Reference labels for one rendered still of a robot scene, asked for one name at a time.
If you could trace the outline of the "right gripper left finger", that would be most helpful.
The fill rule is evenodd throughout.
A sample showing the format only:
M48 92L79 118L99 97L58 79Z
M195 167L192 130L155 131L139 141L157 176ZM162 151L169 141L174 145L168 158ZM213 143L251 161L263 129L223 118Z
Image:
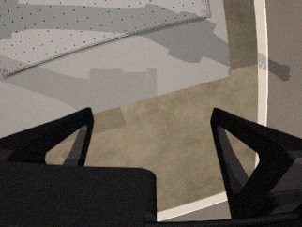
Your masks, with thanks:
M0 138L0 159L46 163L48 151L80 129L64 165L84 166L94 126L90 107Z

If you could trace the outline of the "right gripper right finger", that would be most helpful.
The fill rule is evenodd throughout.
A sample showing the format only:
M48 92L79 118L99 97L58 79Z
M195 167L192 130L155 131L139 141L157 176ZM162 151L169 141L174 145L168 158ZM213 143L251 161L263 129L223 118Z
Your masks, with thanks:
M220 108L213 109L210 124L232 219L250 217L273 193L302 189L301 138ZM258 154L250 178L225 129Z

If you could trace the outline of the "grey flat base plate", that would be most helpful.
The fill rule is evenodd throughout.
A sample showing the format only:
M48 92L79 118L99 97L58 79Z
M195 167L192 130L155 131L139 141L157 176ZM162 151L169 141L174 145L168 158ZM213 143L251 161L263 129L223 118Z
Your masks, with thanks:
M0 0L0 72L205 17L207 0Z

